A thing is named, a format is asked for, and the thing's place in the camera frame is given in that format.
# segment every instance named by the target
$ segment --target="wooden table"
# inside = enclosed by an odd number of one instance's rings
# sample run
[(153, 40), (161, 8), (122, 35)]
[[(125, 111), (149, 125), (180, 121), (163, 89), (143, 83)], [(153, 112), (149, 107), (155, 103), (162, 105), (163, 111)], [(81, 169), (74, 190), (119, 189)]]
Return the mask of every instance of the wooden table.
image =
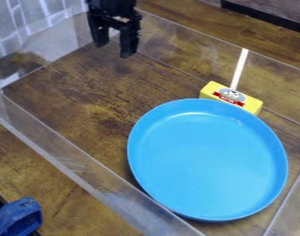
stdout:
[[(143, 0), (139, 7), (194, 30), (300, 66), (300, 53), (296, 53), (300, 35), (292, 31), (193, 0)], [(190, 52), (190, 45), (182, 42), (176, 45), (178, 51), (188, 49)], [(181, 70), (192, 70), (189, 64), (180, 64), (180, 57), (167, 58), (167, 62), (178, 65)], [(139, 53), (119, 59), (114, 42), (99, 50), (90, 44), (4, 91), (24, 109), (137, 186), (126, 161), (126, 139), (131, 127), (154, 106), (169, 100), (196, 98), (205, 81), (228, 82), (225, 74), (218, 72), (214, 75), (208, 68), (200, 68), (204, 79), (197, 79)], [(261, 81), (256, 90), (287, 94), (288, 86), (296, 89), (296, 96), (289, 93), (279, 103), (273, 103), (273, 94), (266, 96), (264, 102), (269, 110), (262, 110), (260, 115), (288, 151), (288, 184), (276, 202), (250, 218), (221, 224), (189, 220), (208, 235), (262, 235), (300, 172), (300, 77), (293, 81), (276, 77), (270, 68), (266, 69), (265, 64), (253, 67), (269, 81)], [(44, 216), (42, 235), (141, 235), (2, 126), (0, 195), (8, 201), (27, 195), (39, 200)]]

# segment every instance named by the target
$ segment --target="blue plate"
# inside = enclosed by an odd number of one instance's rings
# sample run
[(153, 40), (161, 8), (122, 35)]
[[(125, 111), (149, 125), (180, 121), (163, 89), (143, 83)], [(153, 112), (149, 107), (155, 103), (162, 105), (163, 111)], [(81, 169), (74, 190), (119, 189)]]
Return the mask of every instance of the blue plate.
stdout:
[(176, 100), (149, 111), (130, 133), (127, 155), (149, 195), (197, 220), (250, 216), (287, 182), (287, 154), (275, 132), (222, 101)]

